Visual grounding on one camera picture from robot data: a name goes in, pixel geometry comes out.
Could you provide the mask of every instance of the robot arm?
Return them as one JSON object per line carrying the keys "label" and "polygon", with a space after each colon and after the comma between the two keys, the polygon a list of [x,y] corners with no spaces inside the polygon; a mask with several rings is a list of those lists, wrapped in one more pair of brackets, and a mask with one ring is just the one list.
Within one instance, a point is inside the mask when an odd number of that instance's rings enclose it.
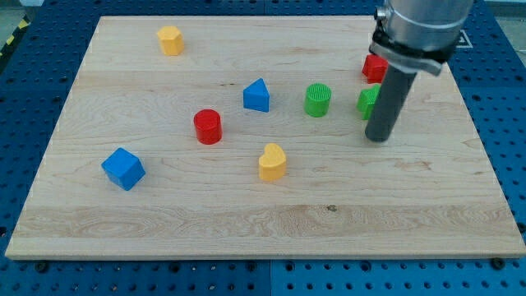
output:
{"label": "robot arm", "polygon": [[454,52],[473,0],[385,0],[369,51],[389,62],[365,130],[386,141],[420,70],[438,76]]}

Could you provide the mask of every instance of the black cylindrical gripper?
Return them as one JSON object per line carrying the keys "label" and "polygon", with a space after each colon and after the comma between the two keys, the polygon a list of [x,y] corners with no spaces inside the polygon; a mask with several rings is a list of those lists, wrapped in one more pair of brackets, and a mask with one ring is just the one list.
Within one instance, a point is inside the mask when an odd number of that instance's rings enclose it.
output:
{"label": "black cylindrical gripper", "polygon": [[389,65],[365,129],[369,140],[387,141],[416,75]]}

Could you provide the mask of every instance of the yellow and black striped tape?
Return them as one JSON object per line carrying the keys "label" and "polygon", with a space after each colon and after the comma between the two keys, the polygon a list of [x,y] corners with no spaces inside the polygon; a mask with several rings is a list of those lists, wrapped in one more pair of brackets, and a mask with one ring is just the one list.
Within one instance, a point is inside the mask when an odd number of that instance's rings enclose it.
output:
{"label": "yellow and black striped tape", "polygon": [[6,68],[7,62],[9,62],[9,59],[15,52],[16,46],[18,46],[22,40],[22,36],[24,36],[29,26],[30,20],[27,16],[24,16],[11,36],[7,38],[6,43],[2,46],[0,50],[0,74]]}

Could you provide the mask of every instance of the blue table surface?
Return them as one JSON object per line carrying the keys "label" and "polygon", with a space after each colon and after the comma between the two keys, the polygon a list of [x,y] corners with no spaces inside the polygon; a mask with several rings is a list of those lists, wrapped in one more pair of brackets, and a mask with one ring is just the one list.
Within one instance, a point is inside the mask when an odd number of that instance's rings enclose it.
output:
{"label": "blue table surface", "polygon": [[[46,0],[0,76],[0,295],[526,295],[525,259],[14,262],[3,256],[100,16],[371,15],[382,3]],[[457,49],[449,66],[524,228],[526,70],[483,1],[475,1],[464,29],[473,47]]]}

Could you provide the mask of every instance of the yellow heart-shaped block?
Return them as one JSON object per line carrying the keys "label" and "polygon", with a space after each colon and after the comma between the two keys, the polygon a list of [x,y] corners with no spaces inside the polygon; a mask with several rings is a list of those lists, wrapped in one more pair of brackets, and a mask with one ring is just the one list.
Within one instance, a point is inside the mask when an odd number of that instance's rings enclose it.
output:
{"label": "yellow heart-shaped block", "polygon": [[260,156],[260,179],[274,181],[285,175],[287,171],[287,156],[283,149],[275,143],[265,146],[265,153]]}

